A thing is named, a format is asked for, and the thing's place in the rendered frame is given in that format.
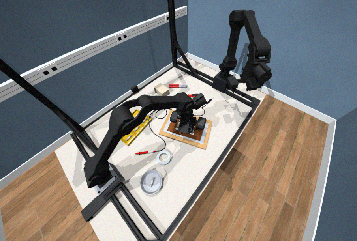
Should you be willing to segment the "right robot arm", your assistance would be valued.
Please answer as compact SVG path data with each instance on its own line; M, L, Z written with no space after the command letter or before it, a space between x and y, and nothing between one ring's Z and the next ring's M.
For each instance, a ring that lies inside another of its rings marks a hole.
M183 118L190 118L193 109L199 109L207 101L202 93L194 98L185 92L177 93L174 96L151 96L141 95L140 97L125 101L120 106L113 109L109 119L109 130L102 140L94 156L89 157L84 163L84 173L88 188L98 186L102 188L113 176L109 170L108 159L116 148L121 138L128 135L137 126L142 124L145 117L152 110L176 108L176 113ZM141 106L141 110L134 118L130 109ZM179 131L192 133L192 121L180 120Z

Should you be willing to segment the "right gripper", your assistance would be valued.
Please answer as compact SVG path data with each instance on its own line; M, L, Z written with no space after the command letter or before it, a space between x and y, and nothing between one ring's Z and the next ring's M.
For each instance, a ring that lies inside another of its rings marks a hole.
M206 118L203 117L199 117L198 120L196 120L196 117L193 117L193 114L190 118L183 118L182 116L179 116L176 111L173 111L170 117L170 121L173 123L177 122L177 119L183 119L183 120L191 120L192 121L192 127L194 127L195 125L197 129L201 129L204 130L205 124L206 124ZM197 124L196 124L197 123Z

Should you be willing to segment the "beige block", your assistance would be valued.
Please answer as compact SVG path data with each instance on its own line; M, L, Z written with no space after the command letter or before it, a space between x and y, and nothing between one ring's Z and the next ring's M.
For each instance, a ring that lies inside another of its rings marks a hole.
M160 96L167 96L170 93L169 89L166 86L164 86L162 83L159 83L157 86L155 86L154 90Z

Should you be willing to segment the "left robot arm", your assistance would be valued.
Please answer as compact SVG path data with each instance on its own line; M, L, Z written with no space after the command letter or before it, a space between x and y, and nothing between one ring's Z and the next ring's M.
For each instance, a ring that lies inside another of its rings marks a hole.
M253 10L233 10L229 15L229 25L231 33L227 55L219 65L221 73L218 77L226 80L229 77L230 70L234 70L237 65L235 53L239 40L240 30L245 26L249 38L249 54L245 69L254 76L248 75L244 78L247 90L257 90L261 88L264 82L272 77L271 68L266 63L270 63L271 45L268 40L262 36ZM260 58L263 57L265 58Z

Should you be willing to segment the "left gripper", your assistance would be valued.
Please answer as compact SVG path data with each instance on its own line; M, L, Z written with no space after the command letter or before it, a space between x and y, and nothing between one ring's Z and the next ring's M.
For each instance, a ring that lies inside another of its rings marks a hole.
M243 72L242 74L240 74L240 79L236 79L235 76L234 77L227 77L226 82L228 83L229 87L232 88L232 92L234 93L236 88L238 88L238 84L239 83L243 83L243 80L246 76L248 75L252 75L251 72L246 71L246 69L243 67L242 68Z

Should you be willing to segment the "yellow tray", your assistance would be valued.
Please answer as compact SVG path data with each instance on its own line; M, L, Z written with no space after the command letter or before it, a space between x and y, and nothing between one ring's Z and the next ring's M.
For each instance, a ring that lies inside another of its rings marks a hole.
M139 113L139 111L136 109L136 110L132 113L132 115L135 117L138 113ZM134 139L142 132L142 130L149 124L149 122L148 122L149 117L146 116L145 118L146 118L147 120L146 120L144 123L140 124L140 125L139 125L139 128L138 128L136 131L134 131L134 130L136 129L136 128L135 128L130 134L123 136L123 137L121 138L121 141L123 141L126 145L129 146L129 145L134 141ZM130 139L129 139L128 141L126 141L126 139L127 139L130 135L132 135L132 136L130 137Z

